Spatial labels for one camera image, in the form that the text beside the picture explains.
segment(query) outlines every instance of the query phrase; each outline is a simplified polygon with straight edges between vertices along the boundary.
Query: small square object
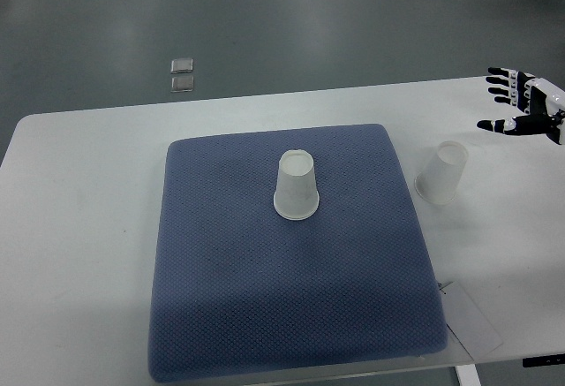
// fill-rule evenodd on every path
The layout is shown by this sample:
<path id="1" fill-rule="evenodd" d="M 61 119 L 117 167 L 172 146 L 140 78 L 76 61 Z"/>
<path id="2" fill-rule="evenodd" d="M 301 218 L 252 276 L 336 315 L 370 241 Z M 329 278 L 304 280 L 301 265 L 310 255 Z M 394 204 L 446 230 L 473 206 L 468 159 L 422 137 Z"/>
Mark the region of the small square object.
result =
<path id="1" fill-rule="evenodd" d="M 173 77 L 171 92 L 191 92 L 194 89 L 194 76 Z"/>
<path id="2" fill-rule="evenodd" d="M 192 72 L 192 58 L 182 57 L 180 59 L 173 59 L 170 63 L 170 73 L 181 74 L 185 72 Z"/>

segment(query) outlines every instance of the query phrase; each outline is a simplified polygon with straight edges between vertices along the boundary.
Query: robotic hand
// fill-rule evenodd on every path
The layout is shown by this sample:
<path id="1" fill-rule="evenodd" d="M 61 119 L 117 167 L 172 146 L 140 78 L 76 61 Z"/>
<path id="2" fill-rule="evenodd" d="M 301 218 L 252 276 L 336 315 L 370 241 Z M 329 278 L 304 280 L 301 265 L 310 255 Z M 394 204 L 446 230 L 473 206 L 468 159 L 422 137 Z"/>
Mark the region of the robotic hand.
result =
<path id="1" fill-rule="evenodd" d="M 493 75 L 486 81 L 501 87 L 489 87 L 488 91 L 498 103 L 516 106 L 524 116 L 483 120 L 478 128 L 489 132 L 501 132 L 509 136 L 546 134 L 555 143 L 565 144 L 565 92 L 546 79 L 506 68 L 489 68 Z"/>

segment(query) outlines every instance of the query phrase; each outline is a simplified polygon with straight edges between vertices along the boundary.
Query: gray floor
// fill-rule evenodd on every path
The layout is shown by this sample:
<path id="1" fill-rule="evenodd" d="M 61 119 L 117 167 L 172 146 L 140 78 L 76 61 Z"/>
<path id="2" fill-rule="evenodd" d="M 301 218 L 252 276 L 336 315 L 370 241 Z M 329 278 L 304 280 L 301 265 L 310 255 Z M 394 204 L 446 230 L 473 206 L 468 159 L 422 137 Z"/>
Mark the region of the gray floor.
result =
<path id="1" fill-rule="evenodd" d="M 448 79 L 488 66 L 565 87 L 563 26 L 565 0 L 0 0 L 0 157 L 32 113 Z M 184 56 L 194 57 L 195 90 L 172 95 L 170 60 Z M 478 371 L 485 386 L 558 385 L 562 367 Z M 333 383 L 457 381 L 442 369 Z"/>

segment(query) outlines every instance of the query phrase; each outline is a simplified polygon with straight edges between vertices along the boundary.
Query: paper cup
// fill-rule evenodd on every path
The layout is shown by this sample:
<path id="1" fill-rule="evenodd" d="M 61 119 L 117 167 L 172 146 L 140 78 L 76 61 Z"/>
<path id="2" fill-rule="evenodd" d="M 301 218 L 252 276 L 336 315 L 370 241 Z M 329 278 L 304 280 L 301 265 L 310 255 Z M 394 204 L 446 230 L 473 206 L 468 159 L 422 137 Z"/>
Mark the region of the paper cup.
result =
<path id="1" fill-rule="evenodd" d="M 316 212 L 319 202 L 312 156 L 305 150 L 286 151 L 279 161 L 273 197 L 276 212 L 287 220 L 304 220 Z"/>
<path id="2" fill-rule="evenodd" d="M 468 157 L 467 149 L 461 143 L 441 143 L 414 181 L 418 194 L 436 205 L 449 203 L 456 196 Z"/>

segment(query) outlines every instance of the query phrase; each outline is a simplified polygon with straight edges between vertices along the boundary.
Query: blue cushion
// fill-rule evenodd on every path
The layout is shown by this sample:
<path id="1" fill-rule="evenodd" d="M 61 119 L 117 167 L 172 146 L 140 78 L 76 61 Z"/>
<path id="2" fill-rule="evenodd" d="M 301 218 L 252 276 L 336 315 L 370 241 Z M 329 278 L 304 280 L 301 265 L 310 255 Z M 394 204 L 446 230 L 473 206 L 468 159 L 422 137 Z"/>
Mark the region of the blue cushion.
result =
<path id="1" fill-rule="evenodd" d="M 288 149 L 314 159 L 320 207 L 273 208 Z M 169 147 L 154 270 L 157 382 L 437 352 L 446 324 L 381 125 L 180 140 Z"/>

